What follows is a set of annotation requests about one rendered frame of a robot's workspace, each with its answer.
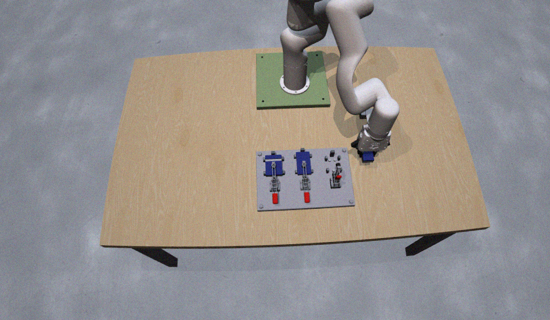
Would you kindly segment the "toggle clamp with red handle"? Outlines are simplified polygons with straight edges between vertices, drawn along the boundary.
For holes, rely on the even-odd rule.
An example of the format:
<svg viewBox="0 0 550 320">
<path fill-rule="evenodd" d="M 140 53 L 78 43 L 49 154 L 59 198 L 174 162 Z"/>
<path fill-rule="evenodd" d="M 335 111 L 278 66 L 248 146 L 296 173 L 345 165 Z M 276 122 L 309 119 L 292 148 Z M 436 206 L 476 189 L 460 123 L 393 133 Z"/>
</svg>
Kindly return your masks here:
<svg viewBox="0 0 550 320">
<path fill-rule="evenodd" d="M 333 175 L 333 177 L 330 178 L 330 187 L 331 187 L 331 189 L 341 188 L 340 179 L 342 178 L 342 176 L 339 175 L 340 171 L 341 171 L 340 163 L 336 163 L 336 167 L 337 167 L 337 170 L 336 170 L 335 175 Z M 337 174 L 337 172 L 338 172 L 338 174 Z"/>
<path fill-rule="evenodd" d="M 311 190 L 310 180 L 307 177 L 307 172 L 306 172 L 306 178 L 304 177 L 304 168 L 306 169 L 306 161 L 302 161 L 302 168 L 303 168 L 303 177 L 302 177 L 302 180 L 300 180 L 300 188 L 301 190 L 304 190 L 304 191 Z M 306 192 L 306 193 L 304 192 L 304 202 L 305 203 L 310 202 L 309 192 Z"/>
<path fill-rule="evenodd" d="M 269 182 L 270 182 L 270 192 L 272 192 L 272 203 L 278 204 L 277 191 L 280 191 L 280 183 L 279 181 L 277 181 L 276 174 L 275 174 L 275 179 L 273 179 L 273 169 L 276 169 L 275 162 L 272 162 L 271 168 L 272 168 L 272 178 L 271 178 L 271 181 Z M 276 191 L 276 193 L 273 193 L 273 191 Z"/>
</svg>

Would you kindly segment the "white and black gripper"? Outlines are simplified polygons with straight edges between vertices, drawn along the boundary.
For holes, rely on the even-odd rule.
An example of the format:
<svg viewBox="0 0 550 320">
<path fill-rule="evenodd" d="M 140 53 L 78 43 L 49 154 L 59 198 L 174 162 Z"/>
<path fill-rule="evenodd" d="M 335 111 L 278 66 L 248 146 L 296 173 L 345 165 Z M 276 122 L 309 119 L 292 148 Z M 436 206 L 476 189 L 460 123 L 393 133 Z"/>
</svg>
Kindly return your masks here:
<svg viewBox="0 0 550 320">
<path fill-rule="evenodd" d="M 390 136 L 391 131 L 389 132 L 388 136 L 384 139 L 375 139 L 372 136 L 369 135 L 367 130 L 361 129 L 357 140 L 351 143 L 351 147 L 356 148 L 358 151 L 360 158 L 363 155 L 363 152 L 370 152 L 373 151 L 373 155 L 375 157 L 375 154 L 381 150 L 385 150 L 387 146 L 390 145 Z"/>
</svg>

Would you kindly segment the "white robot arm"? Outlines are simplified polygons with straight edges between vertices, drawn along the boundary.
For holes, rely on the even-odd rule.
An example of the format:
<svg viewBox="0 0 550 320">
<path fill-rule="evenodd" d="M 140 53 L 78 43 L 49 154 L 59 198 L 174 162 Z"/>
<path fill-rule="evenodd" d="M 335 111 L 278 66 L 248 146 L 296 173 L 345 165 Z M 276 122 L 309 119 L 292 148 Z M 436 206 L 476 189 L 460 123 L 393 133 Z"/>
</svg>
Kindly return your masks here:
<svg viewBox="0 0 550 320">
<path fill-rule="evenodd" d="M 324 39 L 330 24 L 340 59 L 336 85 L 345 109 L 360 119 L 375 139 L 388 136 L 399 114 L 399 105 L 384 84 L 372 78 L 353 88 L 353 74 L 368 49 L 360 19 L 374 10 L 372 0 L 288 0 L 288 28 L 280 34 L 283 48 L 282 90 L 291 95 L 307 91 L 308 54 L 305 48 Z M 371 108 L 374 107 L 374 108 Z"/>
</svg>

